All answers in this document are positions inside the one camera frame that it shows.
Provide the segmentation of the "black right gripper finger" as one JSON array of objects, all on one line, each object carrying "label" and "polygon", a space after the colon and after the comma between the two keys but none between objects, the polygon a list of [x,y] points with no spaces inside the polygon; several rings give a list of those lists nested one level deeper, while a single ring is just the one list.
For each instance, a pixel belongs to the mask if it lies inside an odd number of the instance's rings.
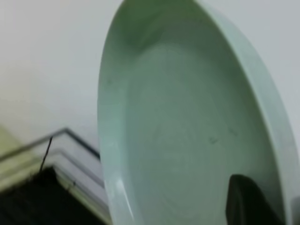
[{"label": "black right gripper finger", "polygon": [[225,208],[229,225],[283,225],[256,183],[240,174],[229,179]]}]

